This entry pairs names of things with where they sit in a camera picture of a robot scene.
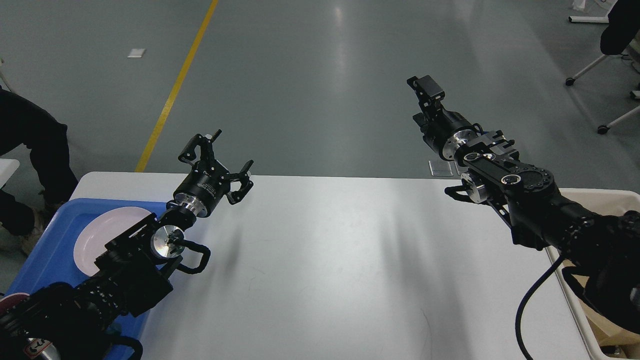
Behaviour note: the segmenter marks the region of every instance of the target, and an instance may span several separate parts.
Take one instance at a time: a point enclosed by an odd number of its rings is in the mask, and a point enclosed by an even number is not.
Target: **gray floor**
[[[222,128],[216,154],[230,170],[253,158],[255,174],[431,177],[437,157],[405,83],[431,74],[447,108],[502,129],[560,186],[640,192],[640,119],[595,133],[638,105],[628,92],[640,76],[612,57],[563,85],[600,54],[605,28],[570,24],[585,15],[570,4],[220,0],[147,171],[187,172],[176,160],[187,140]],[[133,171],[208,6],[2,2],[2,71],[68,124],[78,176]],[[126,58],[134,47],[142,59]],[[22,164],[5,190],[41,205],[27,149],[5,157]],[[0,240],[2,291],[24,258]]]

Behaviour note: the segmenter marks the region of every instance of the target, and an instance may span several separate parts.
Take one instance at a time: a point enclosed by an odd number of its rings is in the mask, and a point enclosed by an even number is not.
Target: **white table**
[[[94,172],[73,198],[164,202],[183,178]],[[522,358],[516,308],[550,261],[512,245],[489,207],[448,198],[458,181],[252,179],[245,200],[187,231],[211,261],[174,273],[144,359]],[[553,277],[522,328],[535,359],[589,359]]]
[[[0,159],[0,188],[6,184],[11,175],[18,169],[18,160]]]

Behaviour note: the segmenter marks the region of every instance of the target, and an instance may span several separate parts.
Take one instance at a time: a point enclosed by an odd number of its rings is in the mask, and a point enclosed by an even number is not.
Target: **person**
[[[0,223],[20,238],[20,249],[30,254],[56,210],[69,200],[78,181],[69,167],[67,126],[45,110],[0,86],[0,156],[20,144],[31,149],[29,158],[44,187],[44,210],[17,202],[0,189]]]
[[[618,0],[608,18],[609,26],[600,35],[600,51],[621,54],[640,30],[640,1]]]

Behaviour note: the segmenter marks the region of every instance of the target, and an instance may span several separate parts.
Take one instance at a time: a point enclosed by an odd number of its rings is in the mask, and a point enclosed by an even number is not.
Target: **blue tray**
[[[6,293],[31,294],[52,282],[63,281],[76,286],[86,280],[88,277],[74,263],[74,245],[78,235],[93,219],[124,206],[137,206],[156,215],[166,209],[163,202],[104,199],[69,201],[58,210]],[[122,326],[123,335],[139,339],[147,315],[148,313],[144,313],[137,318],[131,315],[119,316],[115,322]],[[131,349],[115,346],[105,359],[123,360],[131,354]]]

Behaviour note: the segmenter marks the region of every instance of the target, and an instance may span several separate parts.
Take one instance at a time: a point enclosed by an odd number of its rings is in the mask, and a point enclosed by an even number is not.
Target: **black pants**
[[[24,144],[51,204],[69,200],[78,184],[69,168],[67,126],[27,99],[0,88],[0,156]],[[0,222],[13,235],[28,234],[33,212],[0,190]]]
[[[618,0],[609,12],[609,26],[600,36],[600,51],[621,54],[640,30],[640,1]]]

